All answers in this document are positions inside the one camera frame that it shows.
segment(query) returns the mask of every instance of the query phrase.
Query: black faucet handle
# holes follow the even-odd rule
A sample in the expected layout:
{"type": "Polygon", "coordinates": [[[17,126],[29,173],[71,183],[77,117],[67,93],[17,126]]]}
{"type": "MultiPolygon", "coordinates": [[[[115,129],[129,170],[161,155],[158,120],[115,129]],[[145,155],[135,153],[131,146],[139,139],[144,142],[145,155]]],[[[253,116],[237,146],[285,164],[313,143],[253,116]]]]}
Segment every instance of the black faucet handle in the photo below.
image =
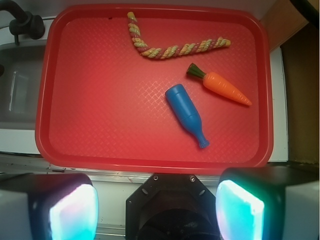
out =
{"type": "Polygon", "coordinates": [[[9,24],[9,30],[12,35],[28,34],[32,39],[36,40],[45,34],[45,25],[43,19],[39,15],[32,15],[29,11],[25,11],[28,18],[25,22],[19,22],[14,19],[9,24]]]}

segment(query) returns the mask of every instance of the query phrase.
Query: black bracket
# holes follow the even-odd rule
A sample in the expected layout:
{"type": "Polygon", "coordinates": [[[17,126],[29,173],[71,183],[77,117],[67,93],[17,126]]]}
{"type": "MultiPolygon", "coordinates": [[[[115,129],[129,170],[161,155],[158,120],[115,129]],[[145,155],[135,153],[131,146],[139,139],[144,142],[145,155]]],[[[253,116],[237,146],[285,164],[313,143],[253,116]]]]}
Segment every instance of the black bracket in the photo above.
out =
{"type": "Polygon", "coordinates": [[[125,238],[220,239],[216,197],[194,175],[154,174],[126,200],[125,238]]]}

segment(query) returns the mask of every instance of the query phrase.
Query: red tray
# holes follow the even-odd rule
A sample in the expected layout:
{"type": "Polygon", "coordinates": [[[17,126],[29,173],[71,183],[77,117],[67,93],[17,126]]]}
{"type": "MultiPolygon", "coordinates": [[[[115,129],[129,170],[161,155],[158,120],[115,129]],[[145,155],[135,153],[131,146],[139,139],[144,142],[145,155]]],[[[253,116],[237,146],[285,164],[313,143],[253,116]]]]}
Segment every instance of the red tray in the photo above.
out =
{"type": "Polygon", "coordinates": [[[267,35],[251,15],[203,7],[97,4],[63,11],[47,40],[36,143],[52,164],[115,171],[220,174],[264,165],[273,148],[267,35]],[[229,48],[151,60],[133,46],[127,13],[152,47],[216,39],[229,48]],[[247,107],[186,76],[190,63],[216,72],[251,101],[247,107]],[[200,149],[179,124],[165,91],[182,84],[211,145],[200,149]]]}

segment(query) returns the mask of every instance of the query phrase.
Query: faucet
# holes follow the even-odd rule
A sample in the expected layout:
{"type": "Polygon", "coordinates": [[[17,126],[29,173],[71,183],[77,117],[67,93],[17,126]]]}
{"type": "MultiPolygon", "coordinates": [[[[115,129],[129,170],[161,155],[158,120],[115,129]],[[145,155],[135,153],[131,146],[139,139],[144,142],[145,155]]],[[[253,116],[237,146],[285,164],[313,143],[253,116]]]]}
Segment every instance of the faucet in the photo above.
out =
{"type": "Polygon", "coordinates": [[[0,0],[0,11],[5,10],[14,16],[9,24],[9,30],[14,35],[14,43],[19,45],[19,35],[27,34],[36,40],[45,34],[44,21],[39,15],[32,15],[29,11],[23,11],[21,7],[12,0],[0,0]]]}

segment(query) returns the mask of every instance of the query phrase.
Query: blue bottle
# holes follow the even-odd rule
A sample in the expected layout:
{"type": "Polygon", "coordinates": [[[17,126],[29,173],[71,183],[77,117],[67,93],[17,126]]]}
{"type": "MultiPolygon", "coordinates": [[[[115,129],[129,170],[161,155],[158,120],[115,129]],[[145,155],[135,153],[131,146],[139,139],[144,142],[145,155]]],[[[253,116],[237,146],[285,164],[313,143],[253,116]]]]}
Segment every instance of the blue bottle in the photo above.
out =
{"type": "Polygon", "coordinates": [[[196,137],[200,148],[209,146],[210,143],[202,132],[201,117],[184,86],[178,84],[171,87],[165,92],[165,96],[182,126],[196,137]]]}

